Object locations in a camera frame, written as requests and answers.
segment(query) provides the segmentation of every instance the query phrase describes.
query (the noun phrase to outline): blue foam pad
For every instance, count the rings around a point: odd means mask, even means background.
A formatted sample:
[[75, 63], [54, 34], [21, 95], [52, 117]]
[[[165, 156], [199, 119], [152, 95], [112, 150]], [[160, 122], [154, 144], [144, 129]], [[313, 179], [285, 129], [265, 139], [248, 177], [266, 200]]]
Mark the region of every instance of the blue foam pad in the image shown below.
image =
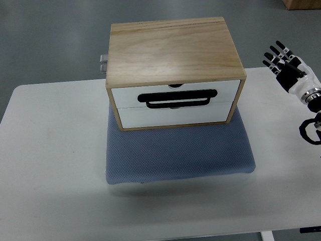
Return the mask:
[[251, 173], [254, 169], [237, 108], [231, 122], [225, 125], [121, 132], [109, 107], [109, 184]]

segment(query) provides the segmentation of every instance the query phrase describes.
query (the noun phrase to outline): wooden box top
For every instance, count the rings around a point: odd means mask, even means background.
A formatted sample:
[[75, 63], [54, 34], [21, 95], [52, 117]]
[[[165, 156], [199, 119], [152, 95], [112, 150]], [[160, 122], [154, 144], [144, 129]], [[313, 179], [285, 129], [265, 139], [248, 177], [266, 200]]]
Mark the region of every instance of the wooden box top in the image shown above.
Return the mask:
[[111, 25], [107, 88], [245, 78], [222, 17]]

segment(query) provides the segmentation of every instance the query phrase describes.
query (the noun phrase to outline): drawer front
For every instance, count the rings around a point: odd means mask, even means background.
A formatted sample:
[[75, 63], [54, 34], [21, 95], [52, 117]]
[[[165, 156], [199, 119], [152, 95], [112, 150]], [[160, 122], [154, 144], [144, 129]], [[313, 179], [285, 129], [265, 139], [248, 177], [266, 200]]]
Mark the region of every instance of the drawer front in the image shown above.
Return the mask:
[[120, 108], [118, 113], [123, 128], [157, 127], [224, 122], [231, 106], [232, 102], [218, 102], [178, 109]]
[[168, 85], [157, 86], [142, 86], [142, 87], [129, 87], [129, 88], [114, 88], [112, 94], [115, 100], [117, 109], [120, 108], [133, 108], [133, 107], [146, 107], [145, 102], [139, 102], [137, 97], [144, 93], [162, 93], [162, 92], [175, 92], [175, 91], [188, 91], [188, 90], [201, 90], [201, 89], [215, 89], [217, 96], [211, 98], [210, 103], [213, 102], [232, 102], [235, 98], [240, 80], [226, 80], [215, 81], [206, 83], [190, 83], [183, 84], [181, 87], [172, 88]]

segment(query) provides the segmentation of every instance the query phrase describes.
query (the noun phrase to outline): concrete floor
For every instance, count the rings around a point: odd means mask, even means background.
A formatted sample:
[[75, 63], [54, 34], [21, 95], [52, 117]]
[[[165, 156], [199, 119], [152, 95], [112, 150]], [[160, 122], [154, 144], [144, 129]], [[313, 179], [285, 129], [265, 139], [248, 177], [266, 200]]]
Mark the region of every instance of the concrete floor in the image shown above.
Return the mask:
[[[280, 40], [321, 78], [321, 10], [288, 11], [282, 0], [0, 0], [0, 120], [19, 85], [104, 78], [99, 56], [108, 52], [112, 23], [218, 16], [225, 18], [245, 68], [262, 67], [263, 53]], [[321, 233], [298, 229], [273, 234], [276, 241], [321, 240]], [[261, 238], [251, 233], [186, 240]]]

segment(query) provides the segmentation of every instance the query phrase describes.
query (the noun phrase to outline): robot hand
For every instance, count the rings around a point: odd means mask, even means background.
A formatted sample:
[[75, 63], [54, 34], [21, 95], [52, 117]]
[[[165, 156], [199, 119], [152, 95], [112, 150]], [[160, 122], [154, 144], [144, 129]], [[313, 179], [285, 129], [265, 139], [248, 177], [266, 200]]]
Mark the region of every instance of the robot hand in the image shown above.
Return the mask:
[[[276, 75], [276, 80], [288, 93], [295, 94], [303, 104], [307, 104], [310, 111], [317, 113], [315, 118], [305, 120], [299, 127], [301, 136], [313, 145], [321, 145], [321, 88], [315, 80], [315, 74], [304, 61], [293, 54], [281, 42], [276, 41], [281, 52], [270, 46], [274, 54], [265, 53], [267, 60], [263, 60]], [[313, 141], [306, 133], [306, 127], [314, 123], [316, 134], [320, 141]]]

